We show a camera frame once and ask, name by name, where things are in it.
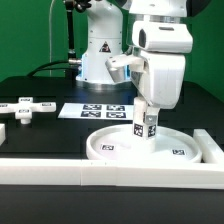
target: green backdrop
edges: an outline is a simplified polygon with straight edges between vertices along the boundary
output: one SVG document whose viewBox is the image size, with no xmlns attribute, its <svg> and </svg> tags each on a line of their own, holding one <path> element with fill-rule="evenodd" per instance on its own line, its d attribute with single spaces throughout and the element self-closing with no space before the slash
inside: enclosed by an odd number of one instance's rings
<svg viewBox="0 0 224 224">
<path fill-rule="evenodd" d="M 49 62 L 49 10 L 51 0 L 2 0 L 0 7 L 0 81 L 26 75 Z M 224 101 L 224 1 L 212 0 L 197 17 L 186 19 L 194 38 L 187 55 L 185 80 L 196 82 Z M 127 12 L 124 13 L 124 27 Z M 86 14 L 74 12 L 75 47 L 78 56 L 87 48 Z M 67 22 L 62 0 L 52 11 L 52 59 L 67 58 Z"/>
</svg>

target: black table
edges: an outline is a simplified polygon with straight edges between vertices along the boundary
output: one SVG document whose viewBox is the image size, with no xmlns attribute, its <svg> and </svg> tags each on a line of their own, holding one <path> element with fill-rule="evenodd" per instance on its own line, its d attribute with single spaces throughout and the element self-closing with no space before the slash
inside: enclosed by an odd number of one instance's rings
<svg viewBox="0 0 224 224">
<path fill-rule="evenodd" d="M 54 101 L 55 113 L 35 113 L 22 126 L 1 114 L 7 139 L 2 158 L 85 159 L 85 142 L 95 130 L 129 121 L 58 119 L 65 102 L 133 104 L 135 88 L 100 93 L 63 78 L 11 77 L 0 83 L 0 102 L 18 97 Z M 206 129 L 224 149 L 224 104 L 196 84 L 183 84 L 173 110 L 161 110 L 159 125 L 192 135 Z M 103 186 L 0 186 L 0 223 L 223 223 L 224 191 Z"/>
</svg>

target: round white tray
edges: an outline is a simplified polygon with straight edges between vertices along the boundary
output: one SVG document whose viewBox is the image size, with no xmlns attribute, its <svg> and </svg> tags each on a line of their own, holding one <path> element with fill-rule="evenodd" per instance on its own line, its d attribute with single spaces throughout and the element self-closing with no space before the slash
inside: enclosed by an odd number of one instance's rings
<svg viewBox="0 0 224 224">
<path fill-rule="evenodd" d="M 100 129 L 87 139 L 86 153 L 93 160 L 151 162 L 200 162 L 202 153 L 194 139 L 182 132 L 157 127 L 155 150 L 132 135 L 132 125 L 116 125 Z"/>
</svg>

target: warning label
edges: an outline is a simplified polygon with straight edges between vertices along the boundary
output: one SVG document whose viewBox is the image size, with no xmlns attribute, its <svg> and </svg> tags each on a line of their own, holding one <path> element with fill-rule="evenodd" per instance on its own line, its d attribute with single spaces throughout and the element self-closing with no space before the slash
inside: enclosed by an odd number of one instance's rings
<svg viewBox="0 0 224 224">
<path fill-rule="evenodd" d="M 103 46 L 101 47 L 100 52 L 111 53 L 110 47 L 106 41 L 103 44 Z"/>
</svg>

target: white platform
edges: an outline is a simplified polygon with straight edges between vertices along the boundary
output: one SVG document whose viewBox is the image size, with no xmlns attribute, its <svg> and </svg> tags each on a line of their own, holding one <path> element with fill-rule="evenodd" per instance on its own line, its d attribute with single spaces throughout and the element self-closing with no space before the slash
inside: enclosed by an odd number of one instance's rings
<svg viewBox="0 0 224 224">
<path fill-rule="evenodd" d="M 192 137 L 169 128 L 158 126 L 156 129 L 156 137 L 151 141 L 132 135 L 131 124 L 97 130 L 87 139 L 87 157 L 163 164 L 201 161 L 201 150 Z"/>
<path fill-rule="evenodd" d="M 0 158 L 0 184 L 224 189 L 222 150 L 205 130 L 194 139 L 206 163 Z"/>
</svg>

